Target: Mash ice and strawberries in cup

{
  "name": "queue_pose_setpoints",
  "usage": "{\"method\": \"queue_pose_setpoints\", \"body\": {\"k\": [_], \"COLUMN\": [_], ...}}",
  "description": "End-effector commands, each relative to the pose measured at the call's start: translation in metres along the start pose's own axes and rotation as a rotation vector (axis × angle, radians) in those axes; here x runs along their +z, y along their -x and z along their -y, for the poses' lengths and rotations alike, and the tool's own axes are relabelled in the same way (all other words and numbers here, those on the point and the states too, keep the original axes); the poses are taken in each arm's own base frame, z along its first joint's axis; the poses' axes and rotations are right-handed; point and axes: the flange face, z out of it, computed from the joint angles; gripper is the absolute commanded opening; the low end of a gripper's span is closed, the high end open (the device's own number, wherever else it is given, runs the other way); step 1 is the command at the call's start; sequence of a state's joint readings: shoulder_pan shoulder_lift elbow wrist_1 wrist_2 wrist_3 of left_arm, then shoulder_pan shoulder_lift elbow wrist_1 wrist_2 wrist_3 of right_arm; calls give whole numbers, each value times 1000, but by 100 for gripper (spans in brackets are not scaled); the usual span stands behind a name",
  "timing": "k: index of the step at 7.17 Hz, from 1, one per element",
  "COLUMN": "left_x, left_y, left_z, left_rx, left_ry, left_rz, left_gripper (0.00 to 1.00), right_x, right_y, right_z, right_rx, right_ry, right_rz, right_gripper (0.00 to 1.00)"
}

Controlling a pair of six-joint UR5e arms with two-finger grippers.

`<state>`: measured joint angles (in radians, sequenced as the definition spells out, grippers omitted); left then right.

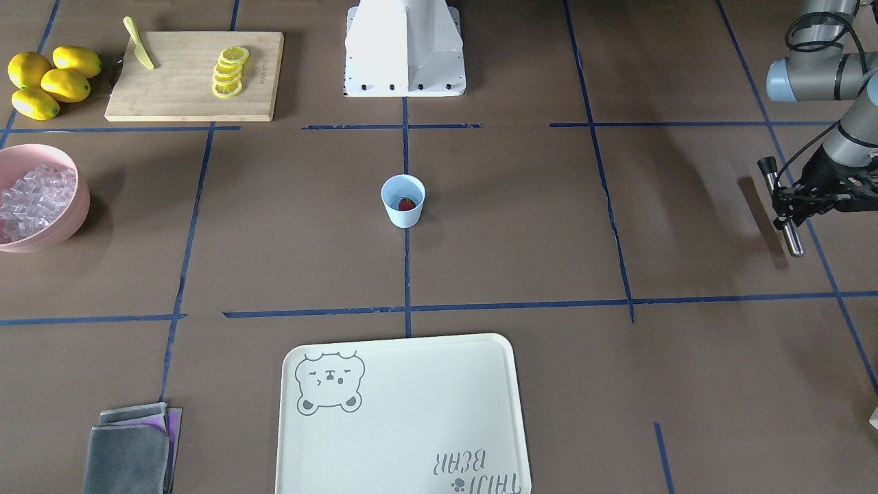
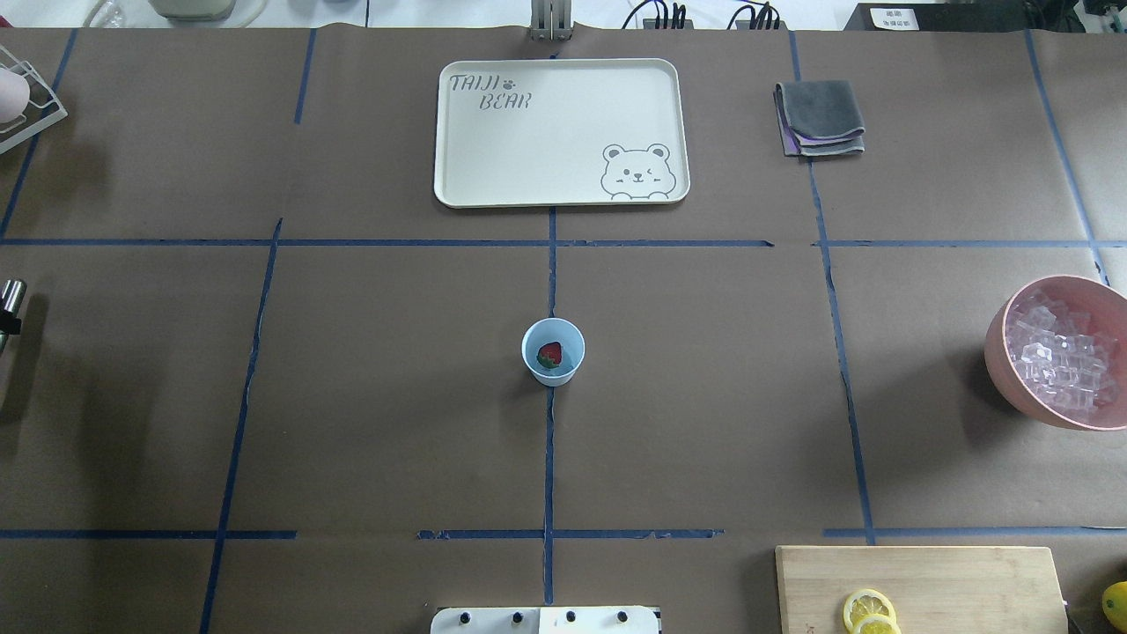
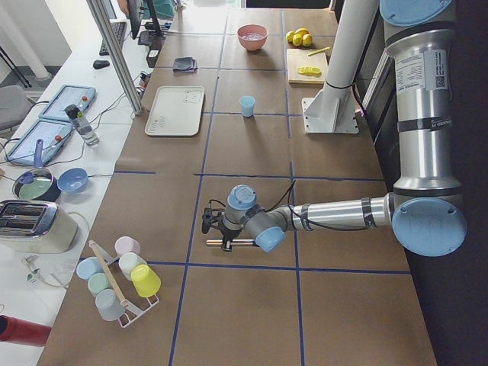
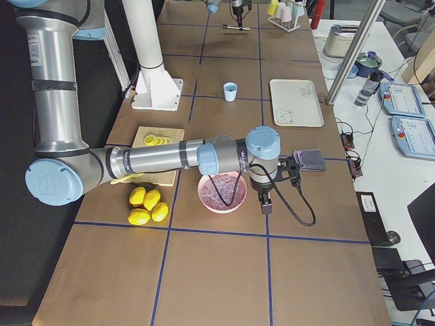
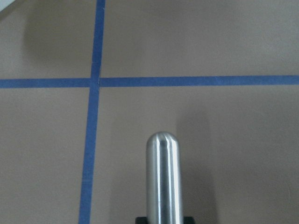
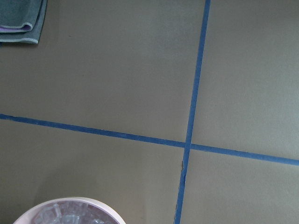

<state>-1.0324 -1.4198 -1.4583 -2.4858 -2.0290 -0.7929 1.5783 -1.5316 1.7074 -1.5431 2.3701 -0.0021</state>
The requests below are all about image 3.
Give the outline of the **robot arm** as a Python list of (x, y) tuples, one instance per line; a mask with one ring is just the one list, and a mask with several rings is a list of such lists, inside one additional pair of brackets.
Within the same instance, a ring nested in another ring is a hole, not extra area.
[(205, 210), (202, 230), (222, 234), (230, 251), (241, 232), (266, 252), (288, 231), (361, 231), (390, 226), (400, 244), (423, 256), (461, 246), (467, 223), (461, 183), (451, 174), (448, 57), (454, 36), (453, 1), (346, 1), (323, 88), (302, 101), (307, 133), (353, 133), (352, 90), (377, 15), (385, 53), (393, 60), (400, 144), (400, 178), (383, 197), (262, 208), (253, 188), (234, 187), (226, 206)]

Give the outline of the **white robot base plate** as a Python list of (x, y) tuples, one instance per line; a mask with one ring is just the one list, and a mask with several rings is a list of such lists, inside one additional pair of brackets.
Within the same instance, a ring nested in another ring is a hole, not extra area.
[(314, 98), (303, 98), (301, 107), (306, 133), (359, 132), (352, 88), (337, 89), (325, 85)]

